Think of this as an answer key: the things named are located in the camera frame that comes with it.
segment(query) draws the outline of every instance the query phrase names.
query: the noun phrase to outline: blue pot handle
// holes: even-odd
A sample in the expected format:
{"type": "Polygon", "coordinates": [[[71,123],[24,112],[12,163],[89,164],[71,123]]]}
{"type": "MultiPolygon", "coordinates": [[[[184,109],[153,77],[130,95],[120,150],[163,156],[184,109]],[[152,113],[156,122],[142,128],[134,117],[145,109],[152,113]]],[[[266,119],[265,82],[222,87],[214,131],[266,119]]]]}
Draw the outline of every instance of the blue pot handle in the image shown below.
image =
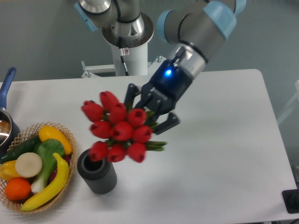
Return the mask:
{"type": "Polygon", "coordinates": [[[14,75],[16,72],[17,72],[17,69],[14,67],[11,67],[8,69],[8,72],[5,76],[5,79],[4,79],[1,89],[0,89],[0,109],[2,109],[2,108],[6,109],[7,93],[8,93],[11,83],[13,82],[14,75]]]}

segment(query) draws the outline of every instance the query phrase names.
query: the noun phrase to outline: light blue joint cover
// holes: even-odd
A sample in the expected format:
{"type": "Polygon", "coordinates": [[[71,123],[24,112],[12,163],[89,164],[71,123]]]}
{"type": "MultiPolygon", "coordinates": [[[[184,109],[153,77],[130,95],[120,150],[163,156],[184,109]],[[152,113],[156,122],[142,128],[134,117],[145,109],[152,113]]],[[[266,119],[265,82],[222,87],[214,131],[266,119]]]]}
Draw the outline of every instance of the light blue joint cover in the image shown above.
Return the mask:
{"type": "Polygon", "coordinates": [[[244,10],[246,6],[246,0],[235,0],[235,15],[238,15],[244,10]]]}
{"type": "Polygon", "coordinates": [[[159,37],[164,41],[164,42],[167,42],[167,39],[166,39],[166,36],[165,36],[165,20],[166,20],[166,17],[168,15],[169,12],[171,12],[171,10],[167,10],[165,12],[162,12],[161,15],[159,16],[158,18],[158,21],[157,21],[157,32],[158,32],[158,35],[159,37]]]}
{"type": "Polygon", "coordinates": [[[227,40],[237,24],[233,11],[227,5],[218,1],[211,1],[203,8],[203,11],[211,18],[227,40]]]}
{"type": "Polygon", "coordinates": [[[78,3],[75,3],[74,5],[75,9],[77,10],[80,19],[84,22],[84,24],[87,26],[89,31],[93,32],[98,30],[98,28],[91,22],[91,20],[87,17],[85,12],[81,9],[80,5],[78,3]]]}

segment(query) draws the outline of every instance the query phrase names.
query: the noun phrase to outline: orange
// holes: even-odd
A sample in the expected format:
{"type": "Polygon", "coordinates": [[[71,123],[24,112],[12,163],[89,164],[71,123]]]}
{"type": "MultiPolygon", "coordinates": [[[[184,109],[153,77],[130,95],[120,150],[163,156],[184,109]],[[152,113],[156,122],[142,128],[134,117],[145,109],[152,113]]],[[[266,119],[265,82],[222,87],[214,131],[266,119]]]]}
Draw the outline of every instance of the orange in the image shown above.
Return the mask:
{"type": "Polygon", "coordinates": [[[22,178],[12,179],[5,187],[5,195],[11,201],[26,199],[30,193],[31,185],[29,181],[22,178]]]}

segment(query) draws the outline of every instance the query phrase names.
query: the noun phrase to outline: green cucumber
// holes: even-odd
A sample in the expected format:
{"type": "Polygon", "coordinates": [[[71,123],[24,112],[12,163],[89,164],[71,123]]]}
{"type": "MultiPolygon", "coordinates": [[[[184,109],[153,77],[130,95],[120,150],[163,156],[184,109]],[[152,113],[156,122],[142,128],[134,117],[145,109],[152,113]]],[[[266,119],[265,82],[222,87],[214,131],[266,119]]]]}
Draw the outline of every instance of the green cucumber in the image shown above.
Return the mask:
{"type": "Polygon", "coordinates": [[[38,135],[28,139],[21,144],[15,146],[11,150],[8,150],[7,153],[2,156],[0,159],[0,164],[3,164],[8,161],[16,160],[20,155],[24,153],[31,153],[34,150],[36,144],[41,142],[38,135]]]}

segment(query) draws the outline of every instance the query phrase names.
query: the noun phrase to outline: white table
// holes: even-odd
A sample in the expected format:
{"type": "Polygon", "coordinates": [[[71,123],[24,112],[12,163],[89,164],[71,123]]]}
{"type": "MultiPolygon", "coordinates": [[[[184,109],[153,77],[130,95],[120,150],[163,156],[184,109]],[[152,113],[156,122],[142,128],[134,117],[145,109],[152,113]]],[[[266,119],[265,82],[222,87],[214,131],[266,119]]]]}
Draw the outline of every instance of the white table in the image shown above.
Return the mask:
{"type": "MultiPolygon", "coordinates": [[[[68,127],[81,154],[98,139],[80,110],[110,90],[122,101],[129,83],[149,77],[14,82],[7,111],[24,129],[52,121],[68,127]]],[[[22,216],[0,206],[0,222],[46,224],[228,224],[298,218],[282,190],[296,185],[262,74],[203,72],[177,104],[181,124],[153,140],[168,142],[142,164],[114,164],[113,191],[96,195],[77,171],[54,208],[22,216]]]]}

